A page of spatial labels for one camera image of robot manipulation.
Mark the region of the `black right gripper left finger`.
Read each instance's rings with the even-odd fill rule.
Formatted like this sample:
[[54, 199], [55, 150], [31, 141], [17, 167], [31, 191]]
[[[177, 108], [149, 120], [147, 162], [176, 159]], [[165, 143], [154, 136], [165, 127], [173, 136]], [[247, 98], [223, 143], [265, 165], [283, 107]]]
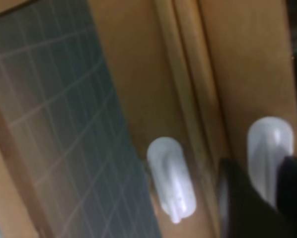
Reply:
[[218, 209], [222, 238], [294, 238], [291, 224], [252, 186], [239, 163], [223, 158], [218, 171]]

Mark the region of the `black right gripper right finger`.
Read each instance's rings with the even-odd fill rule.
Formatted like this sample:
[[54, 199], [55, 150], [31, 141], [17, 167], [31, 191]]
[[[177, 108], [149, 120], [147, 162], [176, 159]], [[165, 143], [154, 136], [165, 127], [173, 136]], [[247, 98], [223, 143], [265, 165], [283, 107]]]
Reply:
[[291, 223], [297, 238], [297, 157], [286, 157], [279, 167], [277, 207]]

